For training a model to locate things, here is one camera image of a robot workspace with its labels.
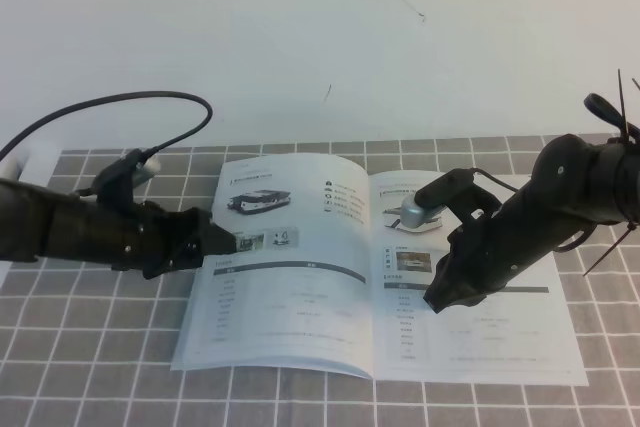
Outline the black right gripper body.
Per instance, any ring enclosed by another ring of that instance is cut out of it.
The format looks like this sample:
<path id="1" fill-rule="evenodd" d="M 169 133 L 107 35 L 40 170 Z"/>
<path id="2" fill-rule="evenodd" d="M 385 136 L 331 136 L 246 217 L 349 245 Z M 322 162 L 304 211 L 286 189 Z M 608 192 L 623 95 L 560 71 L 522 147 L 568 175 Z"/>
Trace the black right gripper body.
<path id="1" fill-rule="evenodd" d="M 451 236 L 450 252 L 438 263 L 432 286 L 454 289 L 454 305 L 476 305 L 589 226 L 526 186 L 495 215 Z"/>

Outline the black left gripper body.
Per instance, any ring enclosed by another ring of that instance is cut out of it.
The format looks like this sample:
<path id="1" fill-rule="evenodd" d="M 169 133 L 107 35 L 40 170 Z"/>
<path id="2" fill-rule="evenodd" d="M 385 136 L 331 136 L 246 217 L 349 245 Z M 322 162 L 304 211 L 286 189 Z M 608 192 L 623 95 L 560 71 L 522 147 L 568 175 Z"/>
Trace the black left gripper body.
<path id="1" fill-rule="evenodd" d="M 146 279 L 200 267 L 212 215 L 198 208 L 169 212 L 153 203 L 118 212 L 77 197 L 42 202 L 42 255 L 138 270 Z"/>

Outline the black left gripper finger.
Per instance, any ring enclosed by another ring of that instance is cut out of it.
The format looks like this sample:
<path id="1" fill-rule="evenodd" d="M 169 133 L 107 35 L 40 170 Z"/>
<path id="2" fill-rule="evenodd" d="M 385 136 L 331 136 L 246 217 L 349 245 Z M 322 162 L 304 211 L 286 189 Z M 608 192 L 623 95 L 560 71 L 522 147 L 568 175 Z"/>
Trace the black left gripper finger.
<path id="1" fill-rule="evenodd" d="M 202 257 L 231 255 L 237 252 L 236 237 L 215 223 L 202 228 Z"/>

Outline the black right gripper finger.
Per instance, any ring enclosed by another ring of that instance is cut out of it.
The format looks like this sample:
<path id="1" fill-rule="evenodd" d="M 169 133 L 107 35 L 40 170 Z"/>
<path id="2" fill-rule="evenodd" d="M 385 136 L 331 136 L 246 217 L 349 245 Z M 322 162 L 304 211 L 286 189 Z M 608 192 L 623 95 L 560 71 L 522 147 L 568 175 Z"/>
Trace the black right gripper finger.
<path id="1" fill-rule="evenodd" d="M 440 313 L 457 302 L 458 294 L 450 287 L 430 286 L 424 294 L 424 300 L 434 313 Z"/>

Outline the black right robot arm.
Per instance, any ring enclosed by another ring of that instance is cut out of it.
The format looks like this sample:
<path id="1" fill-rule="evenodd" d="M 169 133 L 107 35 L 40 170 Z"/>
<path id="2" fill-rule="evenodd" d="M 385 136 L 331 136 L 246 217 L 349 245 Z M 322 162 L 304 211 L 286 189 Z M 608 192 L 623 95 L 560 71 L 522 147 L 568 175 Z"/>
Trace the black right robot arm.
<path id="1" fill-rule="evenodd" d="M 424 295 L 436 313 L 477 305 L 580 232 L 639 223 L 636 144 L 558 137 L 540 152 L 529 181 L 504 202 L 476 185 L 474 174 L 453 169 L 414 196 L 425 213 L 446 208 L 461 223 Z"/>

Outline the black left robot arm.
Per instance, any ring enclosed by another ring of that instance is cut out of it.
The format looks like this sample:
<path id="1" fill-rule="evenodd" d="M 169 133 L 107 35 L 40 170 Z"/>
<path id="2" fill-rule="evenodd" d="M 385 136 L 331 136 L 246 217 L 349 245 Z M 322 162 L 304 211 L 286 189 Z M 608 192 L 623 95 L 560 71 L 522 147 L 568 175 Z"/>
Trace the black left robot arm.
<path id="1" fill-rule="evenodd" d="M 41 258 L 138 270 L 151 280 L 197 269 L 211 255 L 237 252 L 236 237 L 199 208 L 169 212 L 133 201 L 85 201 L 17 181 L 1 181 L 1 259 Z"/>

